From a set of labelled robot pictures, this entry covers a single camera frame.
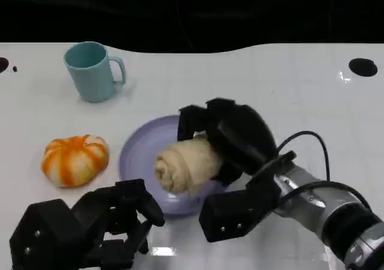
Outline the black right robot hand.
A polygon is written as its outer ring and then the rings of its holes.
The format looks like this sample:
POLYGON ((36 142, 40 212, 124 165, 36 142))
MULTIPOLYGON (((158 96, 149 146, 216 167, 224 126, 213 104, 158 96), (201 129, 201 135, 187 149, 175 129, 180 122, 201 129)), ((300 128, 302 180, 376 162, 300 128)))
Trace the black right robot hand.
POLYGON ((189 105, 179 110, 178 140, 205 132, 223 165, 213 180, 227 187, 243 173, 253 175, 274 159, 277 146, 266 122, 252 107, 234 100, 214 98, 206 107, 189 105))

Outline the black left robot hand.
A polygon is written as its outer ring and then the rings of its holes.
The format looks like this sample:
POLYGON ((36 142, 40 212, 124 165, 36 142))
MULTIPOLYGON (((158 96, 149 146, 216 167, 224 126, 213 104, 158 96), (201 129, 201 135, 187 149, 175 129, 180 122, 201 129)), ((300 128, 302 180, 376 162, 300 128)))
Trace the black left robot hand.
POLYGON ((142 179, 88 192, 71 211, 85 236, 79 269, 130 269, 136 253, 148 253, 151 227, 165 224, 160 206, 142 179))

